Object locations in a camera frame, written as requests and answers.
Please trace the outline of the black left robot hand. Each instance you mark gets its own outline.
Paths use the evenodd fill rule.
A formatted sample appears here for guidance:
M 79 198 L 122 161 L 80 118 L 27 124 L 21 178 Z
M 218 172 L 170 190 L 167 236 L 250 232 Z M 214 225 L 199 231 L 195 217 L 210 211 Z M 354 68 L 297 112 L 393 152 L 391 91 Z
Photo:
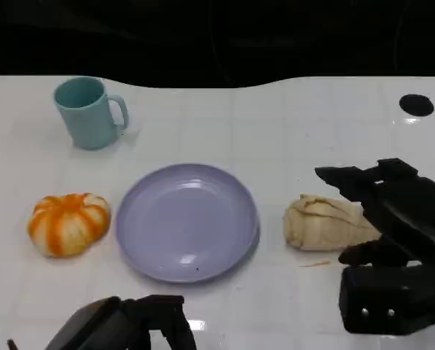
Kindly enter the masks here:
M 159 331 L 171 349 L 196 349 L 180 295 L 149 295 L 121 300 L 108 297 L 78 309 L 47 349 L 150 349 Z

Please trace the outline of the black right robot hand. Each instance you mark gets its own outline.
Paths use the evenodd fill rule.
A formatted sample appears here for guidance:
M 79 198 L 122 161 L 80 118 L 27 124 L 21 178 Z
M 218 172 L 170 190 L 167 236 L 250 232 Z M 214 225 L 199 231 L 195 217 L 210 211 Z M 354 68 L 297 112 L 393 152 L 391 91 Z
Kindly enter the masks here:
M 405 266 L 417 260 L 435 265 L 435 182 L 398 158 L 372 168 L 317 167 L 315 173 L 336 187 L 380 237 L 345 249 L 345 265 Z

